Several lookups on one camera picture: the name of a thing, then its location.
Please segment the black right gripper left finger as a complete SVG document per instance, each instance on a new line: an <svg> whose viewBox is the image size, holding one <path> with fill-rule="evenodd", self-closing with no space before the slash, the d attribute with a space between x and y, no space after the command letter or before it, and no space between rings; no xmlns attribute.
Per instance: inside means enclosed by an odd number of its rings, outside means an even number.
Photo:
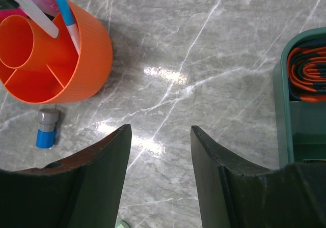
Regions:
<svg viewBox="0 0 326 228"><path fill-rule="evenodd" d="M43 168L1 171L1 227L114 227L131 149L125 124Z"/></svg>

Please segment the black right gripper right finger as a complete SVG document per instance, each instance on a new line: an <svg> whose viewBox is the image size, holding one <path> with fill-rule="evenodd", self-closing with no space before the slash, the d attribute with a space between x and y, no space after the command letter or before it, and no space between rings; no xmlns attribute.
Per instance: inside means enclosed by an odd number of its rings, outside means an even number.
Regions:
<svg viewBox="0 0 326 228"><path fill-rule="evenodd" d="M325 162L271 170L191 127L203 227L325 227Z"/></svg>

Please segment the white blue marker pen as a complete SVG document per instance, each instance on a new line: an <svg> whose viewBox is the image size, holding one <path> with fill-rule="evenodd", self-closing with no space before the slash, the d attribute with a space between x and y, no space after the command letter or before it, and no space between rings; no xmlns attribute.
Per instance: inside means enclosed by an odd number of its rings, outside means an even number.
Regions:
<svg viewBox="0 0 326 228"><path fill-rule="evenodd" d="M60 14L63 18L65 26L68 30L72 43L75 47L77 54L80 54L80 36L79 30L76 24L76 20L73 16L73 13L70 9L67 0L55 0L59 8Z"/></svg>

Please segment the white green marker pen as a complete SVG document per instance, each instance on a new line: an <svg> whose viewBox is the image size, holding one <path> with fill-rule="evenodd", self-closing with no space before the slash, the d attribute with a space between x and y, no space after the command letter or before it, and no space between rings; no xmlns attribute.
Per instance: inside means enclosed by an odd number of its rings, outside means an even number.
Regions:
<svg viewBox="0 0 326 228"><path fill-rule="evenodd" d="M38 26L40 26L48 35L57 38L59 29L57 26L41 11L41 9L32 0L15 0L19 3L21 10L28 15Z"/></svg>

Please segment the pink black highlighter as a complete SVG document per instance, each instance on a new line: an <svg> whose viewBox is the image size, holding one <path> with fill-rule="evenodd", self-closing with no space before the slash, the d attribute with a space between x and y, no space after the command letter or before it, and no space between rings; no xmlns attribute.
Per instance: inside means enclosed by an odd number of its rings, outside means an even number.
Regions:
<svg viewBox="0 0 326 228"><path fill-rule="evenodd" d="M0 17L1 19L5 19L9 16L12 16L12 15L19 15L19 16L22 16L22 17L27 17L27 15L20 9L14 9L14 10L1 10L0 11Z"/></svg>

